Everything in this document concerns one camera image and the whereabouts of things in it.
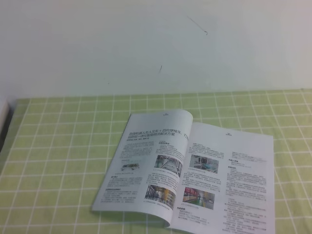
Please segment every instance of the green checkered tablecloth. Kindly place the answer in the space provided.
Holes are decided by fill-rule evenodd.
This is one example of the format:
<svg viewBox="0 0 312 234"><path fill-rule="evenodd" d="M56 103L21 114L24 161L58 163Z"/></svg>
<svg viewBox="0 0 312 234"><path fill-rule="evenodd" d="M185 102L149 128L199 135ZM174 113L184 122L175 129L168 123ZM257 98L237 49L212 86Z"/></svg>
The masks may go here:
<svg viewBox="0 0 312 234"><path fill-rule="evenodd" d="M154 216L91 212L130 113L274 136L277 234L312 233L312 90L20 99L0 155L4 234L161 234Z"/></svg>

